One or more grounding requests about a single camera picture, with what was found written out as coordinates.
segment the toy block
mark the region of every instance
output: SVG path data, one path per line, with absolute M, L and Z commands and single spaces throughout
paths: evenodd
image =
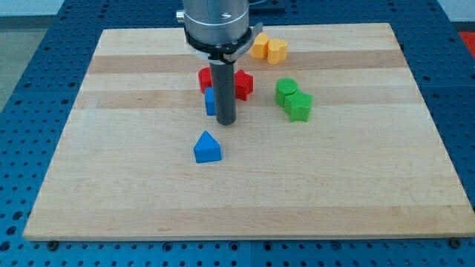
M 284 111 L 289 114 L 290 122 L 309 120 L 312 109 L 313 96 L 297 90 L 292 95 L 285 97 Z
M 220 161 L 221 147 L 208 131 L 204 131 L 193 148 L 196 163 Z
M 270 39 L 267 52 L 267 61 L 277 65 L 287 58 L 287 41 L 283 39 Z
M 216 109 L 214 107 L 213 88 L 205 89 L 205 106 L 206 106 L 206 115 L 208 116 L 216 115 Z
M 247 96 L 254 90 L 254 77 L 239 70 L 235 74 L 236 98 L 247 101 Z
M 275 86 L 275 103 L 284 106 L 285 97 L 296 92 L 298 84 L 294 79 L 283 78 L 277 81 Z
M 205 89 L 212 86 L 211 69 L 209 67 L 201 69 L 198 73 L 198 79 L 200 80 L 201 93 L 205 93 Z
M 259 33 L 254 40 L 254 44 L 249 50 L 249 55 L 254 59 L 265 59 L 267 56 L 267 45 L 269 37 L 265 33 Z

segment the blue block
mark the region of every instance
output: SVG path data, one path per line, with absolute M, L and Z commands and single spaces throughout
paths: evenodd
M 214 162 L 221 160 L 221 147 L 211 134 L 204 131 L 193 148 L 196 163 Z
M 216 109 L 214 108 L 214 91 L 213 88 L 205 89 L 205 106 L 206 106 L 206 115 L 214 116 L 216 115 Z

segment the metal cylinder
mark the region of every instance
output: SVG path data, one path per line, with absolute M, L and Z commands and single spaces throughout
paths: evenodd
M 189 35 L 205 45 L 227 45 L 249 28 L 248 0 L 183 0 Z
M 212 73 L 216 120 L 230 125 L 236 120 L 235 66 L 209 64 Z

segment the blue perforated table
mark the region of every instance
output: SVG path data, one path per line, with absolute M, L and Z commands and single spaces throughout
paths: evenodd
M 475 239 L 31 243 L 22 238 L 105 28 L 179 27 L 179 1 L 63 4 L 0 116 L 0 266 L 475 266 Z M 287 0 L 252 23 L 389 22 L 472 205 L 475 61 L 435 0 Z

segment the orange hexagon block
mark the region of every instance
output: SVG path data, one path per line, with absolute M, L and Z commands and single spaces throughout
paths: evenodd
M 267 61 L 277 65 L 287 58 L 287 41 L 283 39 L 270 39 L 267 52 Z
M 254 40 L 254 44 L 249 50 L 249 55 L 254 59 L 265 59 L 267 56 L 267 45 L 269 37 L 265 33 L 259 33 Z

